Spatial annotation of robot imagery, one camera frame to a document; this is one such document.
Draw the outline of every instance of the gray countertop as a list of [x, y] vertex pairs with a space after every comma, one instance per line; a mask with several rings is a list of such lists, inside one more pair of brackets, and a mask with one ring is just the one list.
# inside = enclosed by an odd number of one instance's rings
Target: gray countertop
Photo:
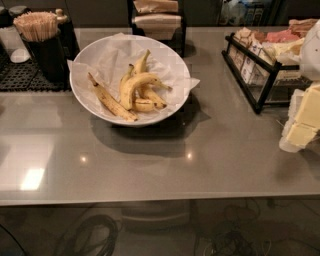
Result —
[[188, 33], [201, 82], [153, 126], [113, 126], [72, 92], [0, 94], [0, 204], [318, 195], [319, 140], [279, 149], [287, 108], [251, 110], [221, 55], [229, 31]]

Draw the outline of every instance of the black tray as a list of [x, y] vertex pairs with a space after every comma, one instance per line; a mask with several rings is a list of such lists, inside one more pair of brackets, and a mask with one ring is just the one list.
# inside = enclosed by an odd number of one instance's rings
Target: black tray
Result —
[[32, 60], [12, 63], [5, 52], [0, 53], [0, 91], [71, 91], [69, 81], [50, 82]]

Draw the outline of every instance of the black cup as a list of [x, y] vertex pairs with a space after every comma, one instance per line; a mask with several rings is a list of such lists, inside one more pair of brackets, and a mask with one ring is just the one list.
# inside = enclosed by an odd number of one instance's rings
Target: black cup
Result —
[[38, 63], [43, 75], [50, 82], [65, 82], [68, 77], [67, 61], [59, 34], [43, 42], [31, 42], [22, 38], [32, 59]]

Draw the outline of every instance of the white bowl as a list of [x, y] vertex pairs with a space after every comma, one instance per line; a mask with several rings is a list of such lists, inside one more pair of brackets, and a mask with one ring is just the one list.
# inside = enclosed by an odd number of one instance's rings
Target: white bowl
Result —
[[[146, 49], [151, 52], [148, 58], [149, 72], [157, 73], [162, 82], [171, 86], [173, 90], [160, 92], [168, 103], [165, 109], [151, 113], [137, 113], [139, 120], [127, 122], [111, 114], [98, 101], [86, 77], [87, 72], [84, 72], [85, 66], [97, 68], [98, 73], [102, 74], [101, 78], [105, 81], [107, 89], [116, 99], [119, 99], [118, 85], [121, 76], [127, 70], [129, 63], [133, 63]], [[185, 62], [175, 51], [161, 42], [142, 36], [122, 34], [102, 38], [84, 48], [72, 65], [68, 64], [70, 84], [78, 101], [92, 114], [122, 126], [147, 126], [173, 115], [185, 103], [190, 90], [198, 83], [198, 80], [190, 78]]]

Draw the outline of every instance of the display case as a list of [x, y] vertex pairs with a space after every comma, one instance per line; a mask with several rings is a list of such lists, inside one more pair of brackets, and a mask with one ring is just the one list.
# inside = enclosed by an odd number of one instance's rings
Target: display case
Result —
[[264, 107], [288, 107], [295, 89], [305, 90], [312, 81], [300, 76], [299, 65], [282, 65], [260, 58], [234, 38], [226, 36], [222, 55], [256, 114]]

